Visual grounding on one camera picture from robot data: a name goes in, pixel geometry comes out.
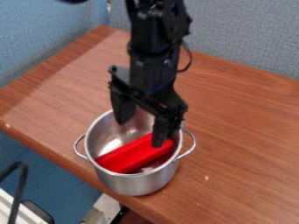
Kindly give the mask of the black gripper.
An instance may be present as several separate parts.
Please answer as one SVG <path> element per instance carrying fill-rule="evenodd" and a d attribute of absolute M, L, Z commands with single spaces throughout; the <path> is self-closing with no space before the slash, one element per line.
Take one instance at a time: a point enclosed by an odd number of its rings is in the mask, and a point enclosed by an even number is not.
<path fill-rule="evenodd" d="M 137 113 L 137 107 L 154 115 L 153 146 L 161 148 L 165 141 L 181 129 L 189 106 L 174 89 L 179 69 L 179 53 L 166 55 L 133 55 L 130 68 L 113 65 L 110 96 L 117 122 L 126 124 Z"/>

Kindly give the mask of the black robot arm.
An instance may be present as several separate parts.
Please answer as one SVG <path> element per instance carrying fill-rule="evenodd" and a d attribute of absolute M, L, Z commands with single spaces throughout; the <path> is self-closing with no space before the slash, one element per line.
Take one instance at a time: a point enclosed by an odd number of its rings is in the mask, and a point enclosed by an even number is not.
<path fill-rule="evenodd" d="M 183 38 L 193 18 L 183 0 L 126 0 L 131 22 L 127 43 L 130 68 L 113 66 L 110 97 L 117 122 L 123 125 L 138 109 L 154 115 L 153 146 L 161 147 L 182 127 L 187 103 L 174 89 Z"/>

